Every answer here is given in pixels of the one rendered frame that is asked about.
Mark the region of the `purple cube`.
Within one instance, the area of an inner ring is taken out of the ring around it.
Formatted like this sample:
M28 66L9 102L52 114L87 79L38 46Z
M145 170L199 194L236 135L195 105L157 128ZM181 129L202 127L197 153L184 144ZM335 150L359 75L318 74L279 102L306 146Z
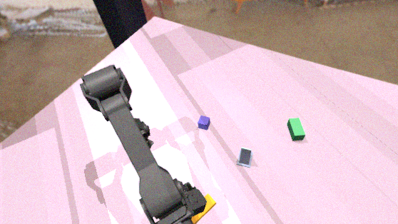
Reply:
M203 130L208 130L209 125L210 125L210 117L200 116L200 119L198 121L198 128L201 128Z

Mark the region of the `yellow bar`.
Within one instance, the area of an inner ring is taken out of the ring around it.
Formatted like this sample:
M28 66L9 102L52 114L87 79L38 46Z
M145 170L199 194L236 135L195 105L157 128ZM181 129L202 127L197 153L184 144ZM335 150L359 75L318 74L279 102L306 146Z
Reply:
M205 199L207 200L205 210L202 213L194 215L191 218L193 221L193 224L196 224L212 207L214 207L216 205L216 202L208 194L205 196Z

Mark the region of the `green rectangular block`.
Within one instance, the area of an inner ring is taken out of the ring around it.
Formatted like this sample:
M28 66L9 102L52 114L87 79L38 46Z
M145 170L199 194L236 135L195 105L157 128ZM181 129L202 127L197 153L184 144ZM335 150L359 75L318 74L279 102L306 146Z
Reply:
M287 127L293 141L303 140L305 132L299 118L289 118Z

